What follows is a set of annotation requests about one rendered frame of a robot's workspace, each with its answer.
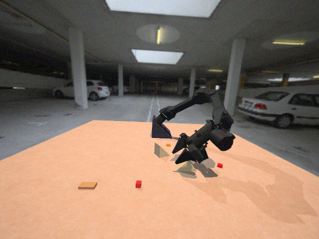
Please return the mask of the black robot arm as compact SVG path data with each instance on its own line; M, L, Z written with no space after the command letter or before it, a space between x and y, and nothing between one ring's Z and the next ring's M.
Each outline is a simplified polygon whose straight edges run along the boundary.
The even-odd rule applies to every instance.
M234 139L236 138L236 136L230 132L234 120L226 111L221 95L216 89L200 88L189 99L175 106L168 106L161 109L159 111L160 115L154 120L161 126L165 120L171 120L175 117L176 113L182 110L195 104L201 105L211 102L214 108L212 111L214 121L207 119L207 124L200 128L200 130L219 150L227 151L232 147Z

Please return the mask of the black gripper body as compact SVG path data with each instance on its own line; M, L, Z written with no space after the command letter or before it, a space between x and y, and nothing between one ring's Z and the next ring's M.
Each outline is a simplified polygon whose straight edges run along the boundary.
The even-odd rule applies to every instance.
M181 133L180 137L185 145L188 145L187 149L191 156L197 160L198 163L201 163L204 160L204 156L199 151L199 148L204 144L207 145L209 140L201 130L195 130L194 132L195 133L190 137L187 136L186 133Z

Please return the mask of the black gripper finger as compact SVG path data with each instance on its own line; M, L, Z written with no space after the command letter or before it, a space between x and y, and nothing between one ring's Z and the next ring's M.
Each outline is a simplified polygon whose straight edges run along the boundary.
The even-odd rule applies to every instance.
M180 164L186 161L195 161L197 162L189 153L189 151L185 148L182 153L180 154L180 156L177 158L177 160L175 161L176 164Z
M187 148L187 145L185 145L185 143L181 140L181 138L179 137L172 153L175 154L177 153L178 151L182 150L183 148Z

